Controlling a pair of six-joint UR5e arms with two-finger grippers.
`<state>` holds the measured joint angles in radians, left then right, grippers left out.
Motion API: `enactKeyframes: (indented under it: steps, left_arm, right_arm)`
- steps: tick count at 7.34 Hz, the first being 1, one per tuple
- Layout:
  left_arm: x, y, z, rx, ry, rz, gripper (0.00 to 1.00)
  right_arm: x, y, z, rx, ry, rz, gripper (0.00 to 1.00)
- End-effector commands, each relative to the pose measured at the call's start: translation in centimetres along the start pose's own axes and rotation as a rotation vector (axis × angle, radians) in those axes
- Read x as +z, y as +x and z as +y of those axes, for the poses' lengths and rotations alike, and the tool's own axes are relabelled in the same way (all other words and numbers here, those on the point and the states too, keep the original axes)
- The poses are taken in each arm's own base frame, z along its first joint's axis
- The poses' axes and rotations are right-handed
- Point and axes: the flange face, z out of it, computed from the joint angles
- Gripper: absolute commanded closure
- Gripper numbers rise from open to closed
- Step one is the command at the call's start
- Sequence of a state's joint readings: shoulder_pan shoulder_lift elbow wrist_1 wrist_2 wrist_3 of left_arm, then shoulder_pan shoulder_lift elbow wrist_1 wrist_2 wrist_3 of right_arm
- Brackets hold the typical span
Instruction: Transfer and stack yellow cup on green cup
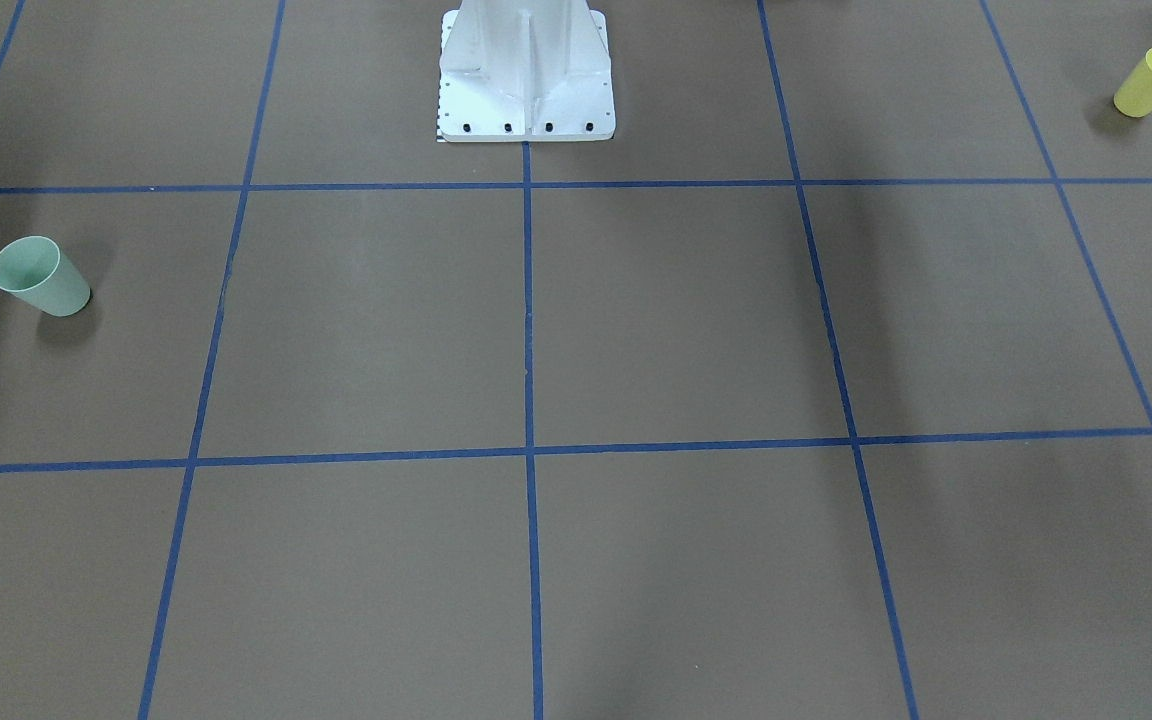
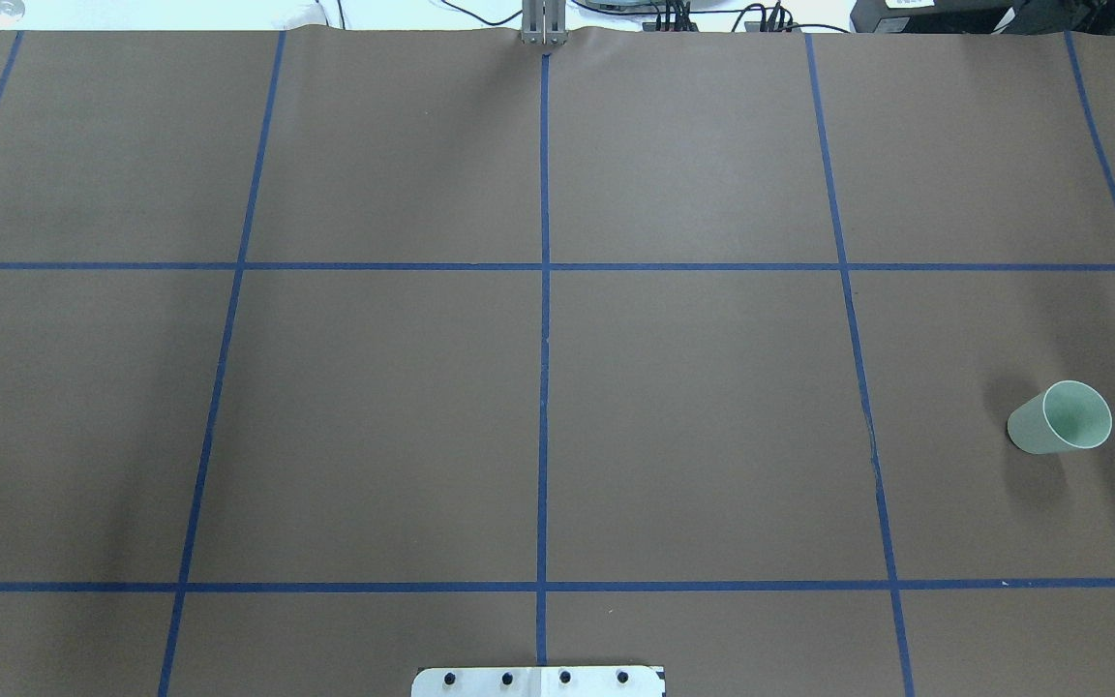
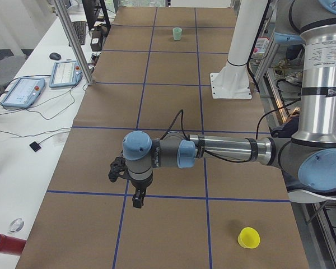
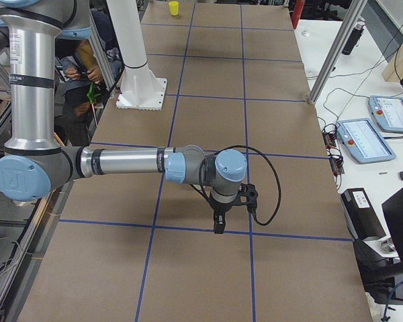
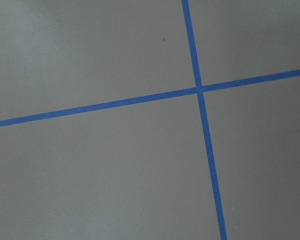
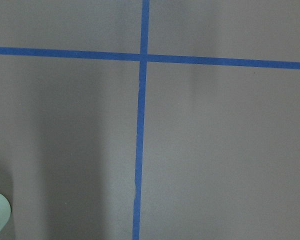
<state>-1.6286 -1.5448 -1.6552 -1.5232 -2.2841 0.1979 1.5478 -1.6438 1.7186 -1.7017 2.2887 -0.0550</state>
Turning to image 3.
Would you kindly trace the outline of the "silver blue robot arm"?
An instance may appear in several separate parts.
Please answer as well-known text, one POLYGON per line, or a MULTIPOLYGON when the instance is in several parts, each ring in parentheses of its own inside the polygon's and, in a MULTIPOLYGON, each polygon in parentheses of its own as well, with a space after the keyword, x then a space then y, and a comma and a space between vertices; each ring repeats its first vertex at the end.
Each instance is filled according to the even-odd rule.
POLYGON ((122 154, 111 163, 109 179, 132 183, 134 207, 143 206, 155 168, 191 168, 202 157, 274 166, 293 176, 305 192, 336 190, 336 1, 279 1, 275 39, 305 45, 301 110, 292 137, 259 140, 167 130, 152 139, 142 131, 131 132, 123 139, 122 154))

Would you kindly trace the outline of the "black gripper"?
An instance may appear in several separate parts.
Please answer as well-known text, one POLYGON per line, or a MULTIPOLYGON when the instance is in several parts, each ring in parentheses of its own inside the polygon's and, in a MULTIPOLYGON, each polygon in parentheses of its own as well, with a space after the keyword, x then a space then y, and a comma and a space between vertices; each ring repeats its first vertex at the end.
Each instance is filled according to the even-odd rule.
POLYGON ((131 180, 131 184, 135 187, 135 194, 132 197, 134 208, 142 208, 144 206, 144 197, 146 189, 152 184, 153 178, 146 178, 145 180, 131 180))

